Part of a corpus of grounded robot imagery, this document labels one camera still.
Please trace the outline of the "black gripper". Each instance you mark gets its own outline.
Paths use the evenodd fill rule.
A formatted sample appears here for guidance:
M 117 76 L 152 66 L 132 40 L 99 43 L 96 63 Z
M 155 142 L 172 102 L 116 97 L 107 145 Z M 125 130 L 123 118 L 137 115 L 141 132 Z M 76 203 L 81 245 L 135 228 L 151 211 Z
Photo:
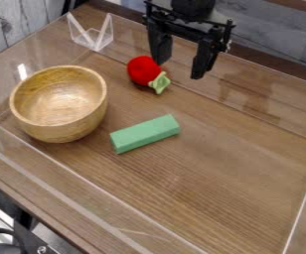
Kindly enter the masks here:
M 219 52 L 230 49 L 232 18 L 218 11 L 218 0 L 145 0 L 144 23 L 157 65 L 172 56 L 174 36 L 199 44 L 192 79 L 214 68 Z

